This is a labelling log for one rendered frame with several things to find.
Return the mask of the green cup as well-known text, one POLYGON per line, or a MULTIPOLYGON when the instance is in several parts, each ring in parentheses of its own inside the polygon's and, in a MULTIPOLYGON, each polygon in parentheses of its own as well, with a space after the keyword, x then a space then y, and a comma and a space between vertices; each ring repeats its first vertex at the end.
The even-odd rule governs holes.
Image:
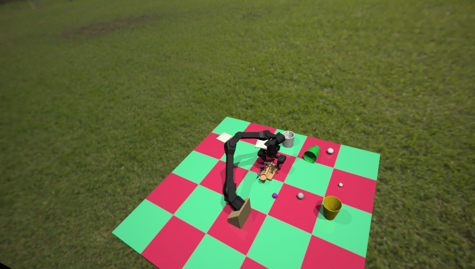
POLYGON ((320 152, 320 147, 317 145, 312 146, 306 152, 304 152, 304 159, 309 163, 316 162, 320 152))

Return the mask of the yellow open cup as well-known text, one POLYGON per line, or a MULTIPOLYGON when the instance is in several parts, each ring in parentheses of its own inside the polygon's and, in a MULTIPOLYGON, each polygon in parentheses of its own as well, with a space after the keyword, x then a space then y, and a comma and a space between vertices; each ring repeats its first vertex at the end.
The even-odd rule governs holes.
POLYGON ((335 196, 328 196, 323 199, 323 215, 327 220, 333 220, 340 209, 342 202, 335 196))

